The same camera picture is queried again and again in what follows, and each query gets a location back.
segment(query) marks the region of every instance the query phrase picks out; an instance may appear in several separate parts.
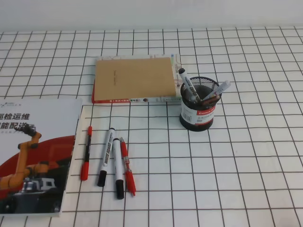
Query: black mesh pen holder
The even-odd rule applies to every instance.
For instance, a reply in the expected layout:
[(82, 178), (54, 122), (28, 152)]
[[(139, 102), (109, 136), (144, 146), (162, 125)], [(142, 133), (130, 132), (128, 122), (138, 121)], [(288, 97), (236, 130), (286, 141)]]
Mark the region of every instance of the black mesh pen holder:
[[(206, 77), (193, 77), (190, 81), (201, 100), (219, 86), (216, 81)], [(184, 84), (182, 84), (180, 92), (182, 96), (181, 114), (179, 117), (180, 123), (191, 131), (204, 131), (209, 129), (214, 122), (215, 106), (220, 99), (208, 105), (202, 105), (202, 103), (194, 103), (190, 100), (192, 96)]]

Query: book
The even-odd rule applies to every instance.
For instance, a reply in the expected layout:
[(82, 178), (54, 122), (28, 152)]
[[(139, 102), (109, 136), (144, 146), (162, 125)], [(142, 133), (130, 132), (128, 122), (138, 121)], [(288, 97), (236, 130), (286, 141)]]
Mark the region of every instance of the book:
[(60, 214), (81, 109), (81, 99), (0, 101), (1, 215)]
[(99, 57), (92, 103), (180, 101), (179, 68), (178, 54)]

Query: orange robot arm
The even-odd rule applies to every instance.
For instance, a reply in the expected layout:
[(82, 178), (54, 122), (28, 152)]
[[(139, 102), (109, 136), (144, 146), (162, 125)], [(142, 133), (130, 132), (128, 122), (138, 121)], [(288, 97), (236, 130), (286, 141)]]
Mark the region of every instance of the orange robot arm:
[(28, 142), (24, 142), (18, 145), (18, 149), (20, 149), (16, 172), (13, 175), (8, 175), (0, 178), (0, 190), (5, 190), (9, 188), (15, 188), (22, 184), (23, 179), (25, 177), (25, 169), (27, 163), (27, 153), (30, 148), (37, 148), (39, 139), (41, 138), (41, 134), (34, 131), (26, 125), (20, 131), (32, 137), (32, 139)]
[(24, 170), (23, 178), (26, 178), (29, 175), (46, 174), (48, 172), (48, 168), (48, 164), (44, 163), (27, 166)]

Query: red pen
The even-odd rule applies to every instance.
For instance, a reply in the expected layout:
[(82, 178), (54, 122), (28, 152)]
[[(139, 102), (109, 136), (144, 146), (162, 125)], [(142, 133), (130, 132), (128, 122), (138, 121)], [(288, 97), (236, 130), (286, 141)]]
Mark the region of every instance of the red pen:
[(85, 148), (85, 157), (84, 157), (84, 163), (81, 168), (81, 174), (80, 179), (82, 181), (86, 181), (89, 176), (89, 153), (90, 153), (90, 142), (91, 142), (91, 135), (92, 135), (93, 128), (89, 126), (89, 129), (87, 131), (88, 140)]
[(133, 177), (132, 170), (129, 166), (129, 158), (128, 158), (126, 144), (122, 137), (120, 138), (120, 141), (121, 141), (122, 158), (124, 160), (125, 168), (126, 168), (125, 178), (126, 178), (127, 189), (128, 189), (128, 191), (130, 191), (133, 194), (133, 196), (135, 196), (136, 195), (136, 186), (134, 184), (134, 177)]

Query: marker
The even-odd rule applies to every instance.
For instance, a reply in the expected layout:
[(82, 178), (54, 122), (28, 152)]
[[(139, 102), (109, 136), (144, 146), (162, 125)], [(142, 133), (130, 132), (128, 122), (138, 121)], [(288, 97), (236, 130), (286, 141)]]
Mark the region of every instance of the marker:
[(124, 199), (124, 186), (123, 186), (121, 148), (120, 148), (120, 140), (118, 138), (115, 138), (113, 141), (113, 151), (115, 154), (117, 199), (122, 200)]
[(219, 94), (222, 94), (223, 91), (225, 91), (230, 86), (231, 86), (231, 83), (228, 80), (224, 81), (219, 87), (217, 87), (208, 96), (206, 96), (204, 99), (202, 99), (202, 101), (204, 101), (204, 100), (206, 100), (208, 98), (211, 98), (213, 96), (217, 96)]
[(87, 144), (85, 148), (85, 157), (84, 157), (84, 163), (81, 168), (80, 173), (80, 179), (82, 181), (86, 181), (89, 176), (89, 154), (90, 154), (90, 142), (91, 142), (91, 135), (92, 135), (93, 128), (89, 126), (89, 129), (87, 131), (88, 139)]
[(136, 195), (136, 185), (134, 184), (134, 176), (132, 173), (132, 170), (129, 166), (129, 158), (128, 158), (128, 152), (126, 149), (126, 144), (124, 142), (124, 139), (121, 137), (120, 138), (121, 141), (121, 152), (122, 152), (122, 157), (125, 163), (125, 178), (126, 178), (126, 185), (127, 185), (127, 189), (129, 192), (131, 192), (133, 194), (133, 196)]
[(190, 78), (187, 77), (185, 69), (184, 68), (179, 69), (179, 74), (183, 80), (183, 83), (185, 84), (186, 88), (188, 89), (189, 93), (191, 94), (191, 97), (189, 99), (192, 102), (198, 102), (198, 103), (201, 102), (201, 99), (200, 99), (194, 85), (190, 81)]
[(107, 139), (106, 139), (104, 155), (103, 155), (103, 163), (101, 166), (98, 184), (97, 184), (99, 187), (104, 187), (105, 185), (105, 179), (106, 179), (108, 164), (110, 160), (110, 152), (112, 151), (114, 137), (115, 137), (115, 129), (110, 128), (107, 133)]

